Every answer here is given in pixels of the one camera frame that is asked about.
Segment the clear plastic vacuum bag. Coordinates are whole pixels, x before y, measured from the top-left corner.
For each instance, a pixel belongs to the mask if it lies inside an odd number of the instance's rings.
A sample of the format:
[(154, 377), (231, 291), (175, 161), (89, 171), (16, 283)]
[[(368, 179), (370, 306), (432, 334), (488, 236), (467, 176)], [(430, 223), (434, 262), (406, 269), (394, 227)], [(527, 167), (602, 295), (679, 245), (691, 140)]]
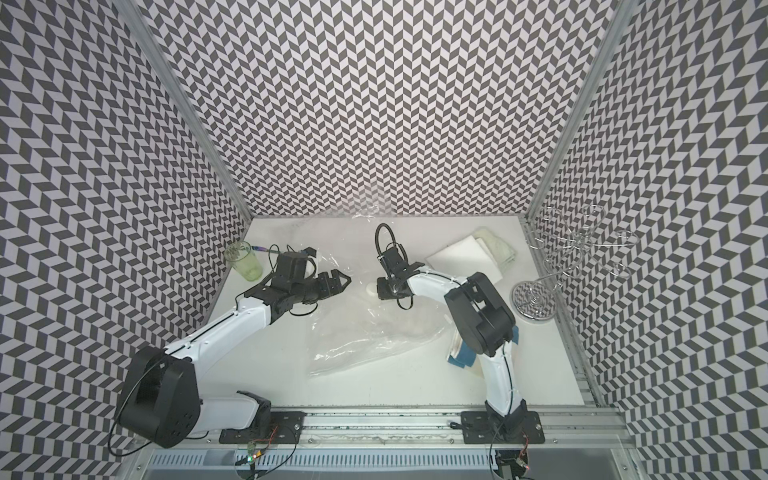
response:
[(341, 294), (323, 300), (310, 315), (308, 375), (320, 377), (348, 371), (427, 345), (450, 332), (445, 306), (429, 299), (381, 300), (376, 279), (384, 275), (374, 233), (388, 213), (367, 208), (343, 214), (328, 210), (294, 220), (281, 229), (281, 239), (296, 250), (316, 250), (319, 270), (333, 269), (351, 277)]

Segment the blue and cream towel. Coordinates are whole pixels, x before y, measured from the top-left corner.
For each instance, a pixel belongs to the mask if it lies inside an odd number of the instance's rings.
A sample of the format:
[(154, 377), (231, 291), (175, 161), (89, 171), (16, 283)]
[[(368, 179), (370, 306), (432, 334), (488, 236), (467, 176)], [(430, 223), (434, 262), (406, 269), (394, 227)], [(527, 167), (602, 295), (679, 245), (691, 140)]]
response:
[[(509, 361), (509, 355), (511, 353), (511, 346), (519, 343), (520, 330), (518, 326), (514, 326), (512, 329), (512, 337), (509, 341), (505, 342), (500, 347), (495, 355), (495, 358), (500, 362), (501, 367), (504, 367), (504, 361)], [(477, 354), (464, 342), (457, 329), (453, 331), (453, 337), (451, 345), (449, 347), (447, 361), (459, 368), (472, 367), (477, 359)]]

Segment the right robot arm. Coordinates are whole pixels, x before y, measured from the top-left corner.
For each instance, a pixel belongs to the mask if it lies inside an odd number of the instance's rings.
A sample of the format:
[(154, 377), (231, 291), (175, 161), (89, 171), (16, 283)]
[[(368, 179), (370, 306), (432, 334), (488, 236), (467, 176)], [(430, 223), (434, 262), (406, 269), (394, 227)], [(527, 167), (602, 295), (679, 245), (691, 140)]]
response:
[(377, 279), (378, 297), (425, 297), (445, 305), (461, 340), (481, 362), (487, 409), (502, 419), (516, 413), (524, 403), (511, 360), (516, 321), (487, 276), (452, 277), (421, 262), (410, 263), (398, 244), (378, 250), (377, 259), (384, 270)]

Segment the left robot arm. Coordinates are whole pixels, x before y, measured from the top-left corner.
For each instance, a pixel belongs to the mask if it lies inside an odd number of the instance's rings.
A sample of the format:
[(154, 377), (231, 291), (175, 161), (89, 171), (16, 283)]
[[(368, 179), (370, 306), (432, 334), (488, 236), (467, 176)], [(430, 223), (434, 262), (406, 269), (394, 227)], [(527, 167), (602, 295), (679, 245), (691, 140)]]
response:
[(230, 398), (204, 397), (200, 383), (211, 368), (247, 338), (274, 324), (294, 305), (315, 305), (344, 292), (349, 275), (320, 272), (307, 248), (278, 255), (264, 279), (239, 294), (221, 317), (163, 348), (133, 356), (117, 401), (113, 425), (163, 448), (192, 434), (240, 433), (246, 440), (271, 435), (271, 403), (240, 390)]

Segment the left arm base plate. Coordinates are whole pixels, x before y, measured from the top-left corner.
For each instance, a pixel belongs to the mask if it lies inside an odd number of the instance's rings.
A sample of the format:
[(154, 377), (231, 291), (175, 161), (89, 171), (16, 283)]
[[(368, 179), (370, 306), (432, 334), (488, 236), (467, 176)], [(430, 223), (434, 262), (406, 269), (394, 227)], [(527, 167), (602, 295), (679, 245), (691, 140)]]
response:
[(305, 418), (306, 413), (299, 410), (258, 414), (245, 429), (222, 430), (219, 443), (245, 445), (272, 441), (273, 445), (296, 444), (301, 438)]

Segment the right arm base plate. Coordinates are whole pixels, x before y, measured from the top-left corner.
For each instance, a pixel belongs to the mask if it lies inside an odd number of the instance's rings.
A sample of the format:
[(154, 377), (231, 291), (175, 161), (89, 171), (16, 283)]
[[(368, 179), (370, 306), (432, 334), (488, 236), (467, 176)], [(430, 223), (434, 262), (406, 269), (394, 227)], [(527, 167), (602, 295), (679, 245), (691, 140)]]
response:
[(517, 412), (502, 419), (495, 412), (462, 411), (461, 431), (465, 444), (544, 444), (545, 434), (539, 414)]

